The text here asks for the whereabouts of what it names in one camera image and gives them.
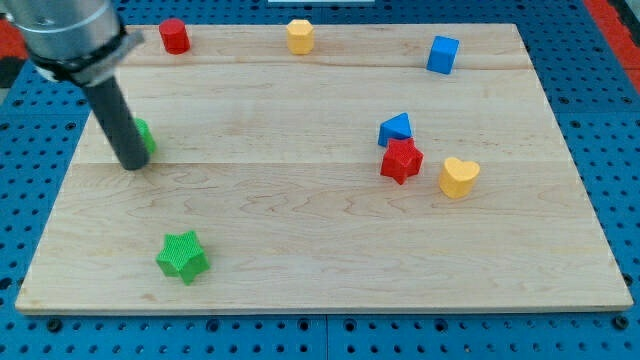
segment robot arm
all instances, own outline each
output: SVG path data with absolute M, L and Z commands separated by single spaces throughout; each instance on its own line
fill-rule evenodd
M 82 89 L 123 168 L 144 167 L 149 153 L 114 77 L 143 39 L 126 32 L 111 1 L 0 0 L 0 10 L 20 29 L 41 75 Z

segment black cylindrical rod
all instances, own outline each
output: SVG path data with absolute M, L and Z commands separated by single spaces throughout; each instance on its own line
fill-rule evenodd
M 83 87 L 93 112 L 125 170 L 138 170 L 149 162 L 149 152 L 131 117 L 114 77 L 97 86 Z

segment red cylinder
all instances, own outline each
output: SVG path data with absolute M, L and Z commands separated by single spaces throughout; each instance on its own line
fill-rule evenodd
M 182 20 L 167 19 L 160 24 L 159 30 L 164 48 L 169 54 L 182 54 L 191 47 L 187 29 Z

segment toy block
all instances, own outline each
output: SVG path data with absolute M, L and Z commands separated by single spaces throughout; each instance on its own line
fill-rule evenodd
M 209 269 L 209 261 L 193 230 L 180 235 L 166 234 L 164 249 L 156 257 L 156 262 L 165 276 L 180 277 L 185 285 Z
M 387 146 L 389 139 L 404 140 L 411 137 L 409 115 L 402 113 L 380 124 L 378 145 Z
M 423 157 L 424 155 L 415 147 L 413 138 L 389 139 L 380 174 L 390 176 L 402 185 L 409 176 L 420 172 Z
M 480 174 L 478 163 L 450 157 L 444 161 L 438 184 L 445 195 L 452 199 L 459 199 L 471 192 L 478 174 Z
M 313 26 L 307 20 L 291 20 L 287 25 L 287 47 L 294 55 L 306 55 L 313 50 Z
M 445 75 L 451 74 L 459 44 L 460 41 L 456 39 L 436 36 L 433 40 L 433 45 L 431 45 L 431 52 L 429 53 L 429 60 L 427 61 L 427 70 Z
M 153 154 L 156 151 L 156 142 L 153 140 L 153 136 L 151 136 L 149 125 L 146 121 L 139 118 L 135 118 L 133 121 L 136 123 L 136 128 L 138 128 L 138 132 L 140 133 L 140 136 L 142 136 L 142 141 L 144 142 L 147 151 L 149 154 Z
M 158 28 L 164 48 L 169 54 L 179 55 L 191 47 L 184 22 L 180 19 L 167 19 Z

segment red object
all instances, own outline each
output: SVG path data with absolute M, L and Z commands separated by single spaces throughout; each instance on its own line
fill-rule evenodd
M 189 50 L 189 36 L 184 22 L 180 19 L 168 19 L 162 22 L 159 27 L 160 36 L 164 48 L 169 54 L 178 55 Z
M 424 155 L 415 147 L 413 138 L 389 139 L 380 174 L 390 176 L 402 185 L 409 176 L 420 172 L 423 157 Z
M 640 77 L 635 72 L 640 69 L 640 48 L 631 39 L 629 29 L 620 22 L 618 11 L 609 5 L 607 0 L 584 0 L 584 4 L 627 72 L 636 91 L 640 92 Z
M 27 49 L 18 29 L 9 24 L 7 20 L 0 20 L 0 58 L 17 57 L 27 59 Z

